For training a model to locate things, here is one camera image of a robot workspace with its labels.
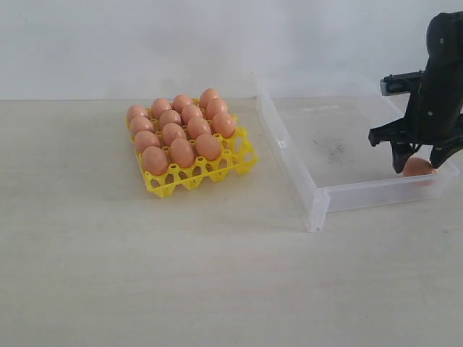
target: table surface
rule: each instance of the table surface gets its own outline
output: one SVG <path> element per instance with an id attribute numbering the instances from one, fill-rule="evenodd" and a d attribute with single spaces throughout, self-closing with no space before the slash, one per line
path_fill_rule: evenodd
<path id="1" fill-rule="evenodd" d="M 0 102 L 1 347 L 461 345 L 461 178 L 308 234 L 254 117 L 252 173 L 148 194 L 131 103 Z"/>

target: white backdrop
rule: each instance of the white backdrop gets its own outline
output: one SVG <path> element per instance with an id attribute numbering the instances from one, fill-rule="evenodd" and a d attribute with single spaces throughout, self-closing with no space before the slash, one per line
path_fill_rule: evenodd
<path id="1" fill-rule="evenodd" d="M 198 78 L 424 67 L 461 0 L 3 0 L 0 99 L 153 98 Z"/>

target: egg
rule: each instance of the egg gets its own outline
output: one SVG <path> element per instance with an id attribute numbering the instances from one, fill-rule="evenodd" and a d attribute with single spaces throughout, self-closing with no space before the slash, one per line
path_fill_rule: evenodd
<path id="1" fill-rule="evenodd" d="M 195 104 L 191 103 L 189 105 L 186 105 L 183 108 L 183 111 L 182 111 L 183 124 L 188 124 L 188 122 L 190 121 L 192 117 L 204 118 L 203 112 L 201 112 L 200 108 L 197 107 Z"/>
<path id="2" fill-rule="evenodd" d="M 201 134 L 196 139 L 196 152 L 207 160 L 215 160 L 222 153 L 222 146 L 217 137 Z"/>
<path id="3" fill-rule="evenodd" d="M 218 112 L 227 112 L 229 107 L 226 105 L 224 99 L 215 98 L 205 108 L 205 117 L 213 119 Z"/>
<path id="4" fill-rule="evenodd" d="M 200 96 L 200 107 L 205 109 L 207 105 L 215 98 L 220 98 L 220 94 L 218 94 L 217 90 L 212 88 L 206 89 Z"/>
<path id="5" fill-rule="evenodd" d="M 142 132 L 143 130 L 147 130 L 149 132 L 154 133 L 153 123 L 151 123 L 151 121 L 145 117 L 135 117 L 130 122 L 129 127 L 132 138 L 135 137 L 137 133 Z"/>
<path id="6" fill-rule="evenodd" d="M 127 123 L 130 124 L 130 122 L 135 118 L 135 117 L 145 117 L 149 118 L 148 111 L 146 111 L 146 108 L 143 106 L 139 105 L 133 105 L 130 106 L 129 109 L 127 110 L 127 114 L 125 115 Z"/>
<path id="7" fill-rule="evenodd" d="M 183 94 L 177 95 L 173 102 L 174 110 L 181 113 L 186 105 L 191 105 L 192 103 L 193 100 L 189 96 Z"/>
<path id="8" fill-rule="evenodd" d="M 227 112 L 218 112 L 212 119 L 212 126 L 215 133 L 229 138 L 233 136 L 237 124 Z"/>
<path id="9" fill-rule="evenodd" d="M 170 155 L 172 162 L 181 168 L 189 168 L 195 162 L 195 152 L 186 139 L 176 138 L 172 141 Z"/>
<path id="10" fill-rule="evenodd" d="M 433 168 L 430 162 L 425 159 L 412 157 L 407 160 L 404 167 L 404 176 L 422 176 L 435 174 L 437 171 Z"/>
<path id="11" fill-rule="evenodd" d="M 193 117 L 188 122 L 188 135 L 196 139 L 201 134 L 212 134 L 211 127 L 204 118 Z"/>
<path id="12" fill-rule="evenodd" d="M 153 118 L 159 119 L 161 114 L 171 109 L 172 107 L 169 100 L 158 98 L 153 101 L 153 105 L 151 106 L 151 114 L 153 115 Z"/>
<path id="13" fill-rule="evenodd" d="M 142 168 L 154 176 L 164 175 L 169 169 L 167 154 L 159 147 L 147 147 L 142 154 Z"/>
<path id="14" fill-rule="evenodd" d="M 178 125 L 182 125 L 182 117 L 179 115 L 177 111 L 168 110 L 161 114 L 159 118 L 159 128 L 162 130 L 164 126 L 168 123 L 176 123 Z"/>
<path id="15" fill-rule="evenodd" d="M 137 153 L 143 153 L 146 148 L 151 146 L 161 148 L 161 142 L 158 137 L 147 130 L 143 130 L 135 135 L 134 144 Z"/>
<path id="16" fill-rule="evenodd" d="M 187 139 L 182 127 L 176 123 L 168 123 L 162 129 L 162 140 L 166 146 L 170 146 L 176 138 Z"/>

